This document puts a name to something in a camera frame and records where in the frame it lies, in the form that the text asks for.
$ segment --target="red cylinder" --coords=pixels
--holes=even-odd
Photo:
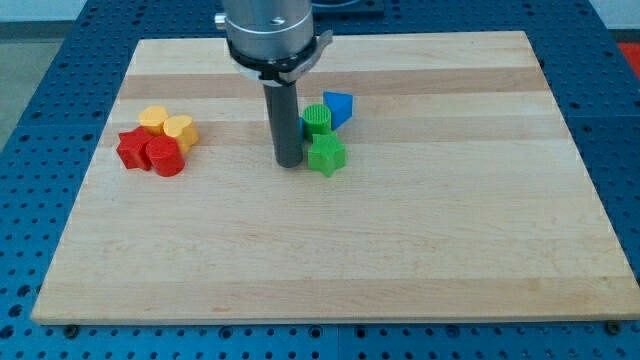
[[[157,136],[149,141],[147,156],[160,176],[174,176],[184,169],[184,158],[180,153],[178,142],[170,136]]]

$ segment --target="wood grain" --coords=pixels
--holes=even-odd
[[[213,39],[140,42],[34,320],[640,315],[640,289],[522,32],[338,37],[299,84],[301,107],[323,90],[356,96],[339,130],[348,165],[331,179],[275,164],[260,86],[225,51]],[[173,178],[127,172],[115,154],[117,133],[152,104],[192,116],[200,133]]]

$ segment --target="yellow block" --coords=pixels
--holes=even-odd
[[[191,145],[198,142],[198,130],[191,116],[172,116],[164,122],[164,133],[176,139],[180,152],[186,154]]]
[[[140,125],[151,135],[164,135],[162,125],[169,118],[169,112],[164,106],[149,106],[138,115]]]

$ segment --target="blue pegboard table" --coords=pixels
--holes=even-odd
[[[0,155],[0,359],[640,359],[640,321],[40,327],[29,313],[141,38],[222,36],[212,1],[88,0]],[[636,277],[639,83],[587,0],[386,0],[337,34],[524,30]]]

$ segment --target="blue triangular prism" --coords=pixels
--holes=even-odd
[[[353,116],[353,95],[331,91],[323,93],[324,104],[331,110],[331,129],[342,126]]]

